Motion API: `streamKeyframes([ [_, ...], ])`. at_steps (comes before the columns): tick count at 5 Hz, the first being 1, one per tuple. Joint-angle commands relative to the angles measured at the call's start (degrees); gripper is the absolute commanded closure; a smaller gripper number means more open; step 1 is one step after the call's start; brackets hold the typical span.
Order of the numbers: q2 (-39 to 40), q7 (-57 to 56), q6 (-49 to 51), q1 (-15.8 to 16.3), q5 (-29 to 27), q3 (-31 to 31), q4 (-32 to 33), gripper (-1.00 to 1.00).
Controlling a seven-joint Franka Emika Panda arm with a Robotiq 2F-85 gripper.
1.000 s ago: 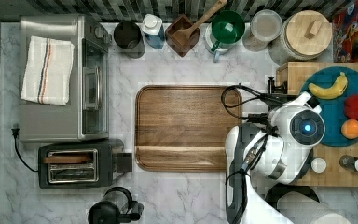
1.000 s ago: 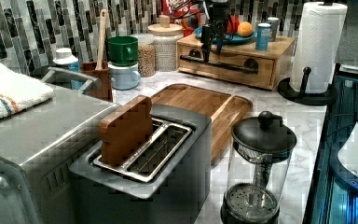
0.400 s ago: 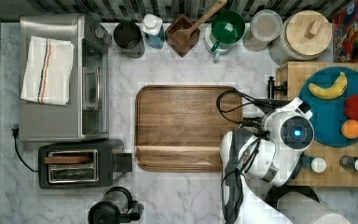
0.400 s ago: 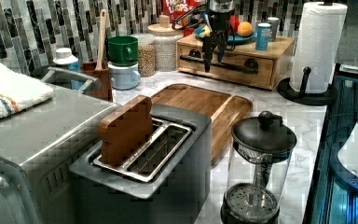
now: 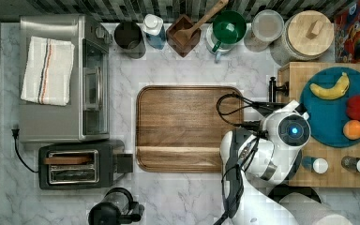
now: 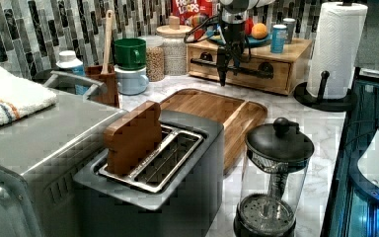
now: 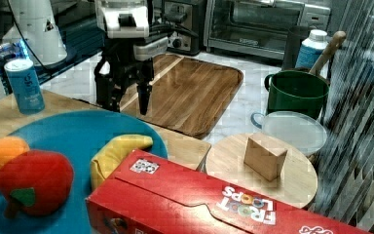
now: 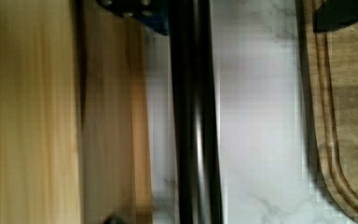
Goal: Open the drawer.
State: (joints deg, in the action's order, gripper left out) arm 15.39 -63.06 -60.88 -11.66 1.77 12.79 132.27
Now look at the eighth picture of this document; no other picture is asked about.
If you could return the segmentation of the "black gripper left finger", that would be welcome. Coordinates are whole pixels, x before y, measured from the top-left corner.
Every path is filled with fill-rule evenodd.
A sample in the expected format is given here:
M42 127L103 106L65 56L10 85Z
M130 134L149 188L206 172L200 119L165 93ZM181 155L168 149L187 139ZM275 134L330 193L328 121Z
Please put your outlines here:
M120 18L133 18L160 35L169 34L168 0L96 0Z

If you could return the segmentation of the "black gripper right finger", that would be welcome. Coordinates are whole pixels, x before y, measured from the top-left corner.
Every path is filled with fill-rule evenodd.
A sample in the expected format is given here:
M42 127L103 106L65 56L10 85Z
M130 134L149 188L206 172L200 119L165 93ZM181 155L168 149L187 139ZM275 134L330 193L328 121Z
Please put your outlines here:
M358 0L326 0L313 13L313 32L335 32L358 23Z

